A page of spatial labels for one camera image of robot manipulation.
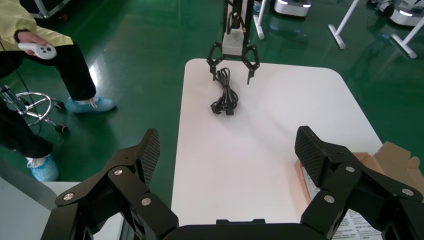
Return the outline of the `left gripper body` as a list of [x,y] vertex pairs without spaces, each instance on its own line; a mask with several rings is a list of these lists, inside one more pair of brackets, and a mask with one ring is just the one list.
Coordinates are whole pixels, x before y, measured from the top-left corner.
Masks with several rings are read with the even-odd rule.
[[230,33],[225,32],[222,40],[222,54],[225,57],[242,57],[245,32],[239,28],[232,28]]

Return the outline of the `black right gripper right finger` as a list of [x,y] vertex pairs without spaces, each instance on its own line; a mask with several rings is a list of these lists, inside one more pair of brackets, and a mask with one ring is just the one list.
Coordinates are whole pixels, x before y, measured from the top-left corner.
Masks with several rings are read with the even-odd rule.
[[297,129],[294,151],[319,192],[301,224],[331,239],[348,210],[360,214],[384,240],[424,237],[423,195],[366,167],[345,146],[322,141],[309,126]]

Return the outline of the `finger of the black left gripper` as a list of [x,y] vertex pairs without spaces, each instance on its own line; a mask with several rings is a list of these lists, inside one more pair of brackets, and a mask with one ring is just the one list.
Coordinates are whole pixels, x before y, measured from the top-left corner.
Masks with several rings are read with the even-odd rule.
[[212,74],[212,80],[216,80],[217,66],[225,59],[225,55],[222,53],[222,44],[218,41],[215,41],[209,54],[206,58],[206,62],[209,65],[209,72]]
[[256,70],[260,67],[258,47],[248,45],[243,55],[243,63],[248,68],[247,84],[250,84],[251,79],[255,76]]

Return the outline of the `person's hand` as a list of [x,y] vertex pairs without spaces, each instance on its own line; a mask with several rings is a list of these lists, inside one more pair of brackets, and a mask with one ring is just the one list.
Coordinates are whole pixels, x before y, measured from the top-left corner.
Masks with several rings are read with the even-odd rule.
[[17,39],[19,43],[34,43],[38,45],[45,46],[49,42],[42,38],[41,36],[30,32],[30,31],[21,31],[17,34]]

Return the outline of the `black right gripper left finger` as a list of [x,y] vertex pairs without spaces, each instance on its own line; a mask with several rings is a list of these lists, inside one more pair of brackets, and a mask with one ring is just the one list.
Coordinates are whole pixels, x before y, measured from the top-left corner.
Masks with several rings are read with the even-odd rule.
[[107,220],[121,214],[141,240],[163,240],[178,217],[149,188],[160,158],[158,131],[118,150],[98,173],[64,191],[42,233],[44,240],[91,240]]

